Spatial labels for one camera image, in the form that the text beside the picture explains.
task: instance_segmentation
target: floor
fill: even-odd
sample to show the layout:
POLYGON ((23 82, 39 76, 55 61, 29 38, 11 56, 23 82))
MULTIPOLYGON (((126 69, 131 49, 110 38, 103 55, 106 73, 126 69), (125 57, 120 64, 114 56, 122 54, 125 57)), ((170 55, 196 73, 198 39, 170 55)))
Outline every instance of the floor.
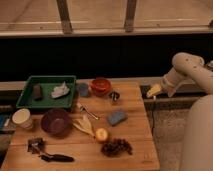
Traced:
MULTIPOLYGON (((123 28, 127 0, 67 3, 74 29, 123 28)), ((212 0, 138 0, 135 27, 206 26, 212 19, 212 0)), ((57 29, 61 24, 56 1, 0 1, 1 31, 57 29)))

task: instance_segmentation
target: sponge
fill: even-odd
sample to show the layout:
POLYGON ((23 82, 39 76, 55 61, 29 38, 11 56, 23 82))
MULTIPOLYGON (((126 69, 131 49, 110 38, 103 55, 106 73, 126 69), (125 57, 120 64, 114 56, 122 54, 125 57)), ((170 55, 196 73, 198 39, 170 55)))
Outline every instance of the sponge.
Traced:
POLYGON ((115 126, 126 119, 127 115, 122 110, 115 111, 107 117, 107 121, 111 126, 115 126))

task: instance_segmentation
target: green tray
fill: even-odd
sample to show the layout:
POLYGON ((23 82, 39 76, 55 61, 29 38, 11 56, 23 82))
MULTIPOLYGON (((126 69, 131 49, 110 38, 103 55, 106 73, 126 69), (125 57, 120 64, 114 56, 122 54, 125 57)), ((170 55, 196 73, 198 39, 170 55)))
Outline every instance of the green tray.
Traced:
POLYGON ((19 97, 16 107, 29 109, 71 108, 75 93, 76 76, 30 76, 19 97), (55 86, 63 82, 70 88, 69 94, 53 99, 51 92, 55 86), (33 99, 33 86, 39 84, 42 88, 42 100, 33 99))

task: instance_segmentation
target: small bowl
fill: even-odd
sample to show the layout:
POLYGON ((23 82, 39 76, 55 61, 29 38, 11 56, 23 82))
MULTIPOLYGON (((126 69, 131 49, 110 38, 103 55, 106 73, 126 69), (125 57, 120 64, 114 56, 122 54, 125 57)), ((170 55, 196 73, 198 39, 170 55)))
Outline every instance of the small bowl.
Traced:
POLYGON ((111 90, 111 83, 106 78, 99 77, 92 80, 90 87, 96 96, 104 96, 111 90))
POLYGON ((68 112, 61 108, 55 108, 47 111, 41 119, 41 128, 51 134, 62 133, 69 125, 68 112))

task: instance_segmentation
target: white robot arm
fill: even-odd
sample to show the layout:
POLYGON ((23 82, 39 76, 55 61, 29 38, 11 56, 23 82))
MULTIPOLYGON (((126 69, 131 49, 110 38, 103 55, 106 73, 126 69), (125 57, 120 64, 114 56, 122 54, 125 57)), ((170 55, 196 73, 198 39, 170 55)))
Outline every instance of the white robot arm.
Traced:
POLYGON ((196 101, 189 111, 179 170, 213 171, 213 72, 204 67, 203 58, 188 53, 176 54, 172 64, 173 68, 147 92, 147 97, 162 92, 171 97, 186 78, 209 94, 196 101))
POLYGON ((200 56, 188 53, 178 53, 172 59, 173 68, 163 76, 161 83, 153 85, 147 92, 147 97, 166 92, 172 97, 187 78, 194 80, 207 94, 213 94, 213 73, 204 67, 200 56))

